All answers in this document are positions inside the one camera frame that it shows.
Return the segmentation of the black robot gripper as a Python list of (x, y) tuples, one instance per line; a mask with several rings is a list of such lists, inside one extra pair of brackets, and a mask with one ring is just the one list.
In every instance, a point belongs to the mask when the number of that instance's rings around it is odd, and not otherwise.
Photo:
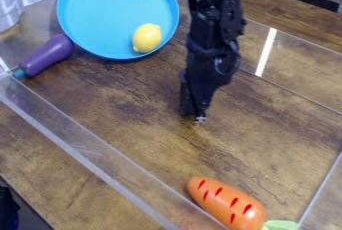
[(240, 0), (188, 0), (188, 58), (178, 75), (178, 113), (204, 123), (216, 89), (227, 85), (239, 68), (237, 37), (245, 19)]

